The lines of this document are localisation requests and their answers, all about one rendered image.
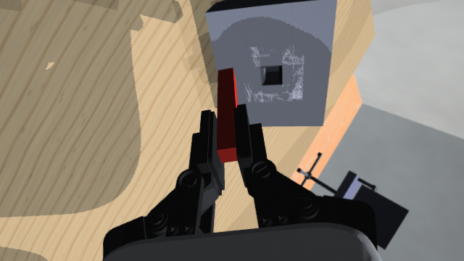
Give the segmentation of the grey sloped panel with square hole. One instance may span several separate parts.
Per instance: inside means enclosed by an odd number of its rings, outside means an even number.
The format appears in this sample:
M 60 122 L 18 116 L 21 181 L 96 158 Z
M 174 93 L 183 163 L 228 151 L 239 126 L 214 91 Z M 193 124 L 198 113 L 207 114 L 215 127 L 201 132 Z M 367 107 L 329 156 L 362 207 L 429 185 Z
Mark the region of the grey sloped panel with square hole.
M 233 67 L 250 125 L 323 126 L 336 5 L 223 0 L 205 12 L 217 72 Z

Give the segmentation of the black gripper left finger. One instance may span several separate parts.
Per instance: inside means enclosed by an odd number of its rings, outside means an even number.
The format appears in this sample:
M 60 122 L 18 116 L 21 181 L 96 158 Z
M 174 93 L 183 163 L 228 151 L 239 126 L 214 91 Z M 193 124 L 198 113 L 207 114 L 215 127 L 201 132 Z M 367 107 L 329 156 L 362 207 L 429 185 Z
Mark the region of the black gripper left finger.
M 209 109 L 201 112 L 199 133 L 192 135 L 189 167 L 178 176 L 175 188 L 147 216 L 109 230 L 103 241 L 103 259 L 133 241 L 213 233 L 215 201 L 222 190 L 225 163 L 217 152 L 217 118 Z

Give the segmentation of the red rectangular peg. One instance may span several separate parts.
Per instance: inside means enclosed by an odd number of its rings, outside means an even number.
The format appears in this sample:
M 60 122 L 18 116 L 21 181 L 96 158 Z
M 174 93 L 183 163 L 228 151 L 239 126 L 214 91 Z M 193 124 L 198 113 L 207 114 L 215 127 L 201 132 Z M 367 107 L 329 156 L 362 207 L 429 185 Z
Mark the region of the red rectangular peg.
M 232 68 L 218 70 L 217 153 L 221 163 L 238 161 L 234 108 L 237 108 L 236 79 Z

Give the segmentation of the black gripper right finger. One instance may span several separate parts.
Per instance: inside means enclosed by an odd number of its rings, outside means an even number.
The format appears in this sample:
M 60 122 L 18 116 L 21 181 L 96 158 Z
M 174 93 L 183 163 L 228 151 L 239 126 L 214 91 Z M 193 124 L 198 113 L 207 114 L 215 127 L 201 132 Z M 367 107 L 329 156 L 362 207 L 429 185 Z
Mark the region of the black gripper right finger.
M 234 108 L 236 156 L 259 228 L 297 223 L 337 223 L 364 233 L 377 249 L 376 218 L 366 202 L 316 196 L 277 171 L 267 159 L 262 124 L 249 124 L 246 104 Z

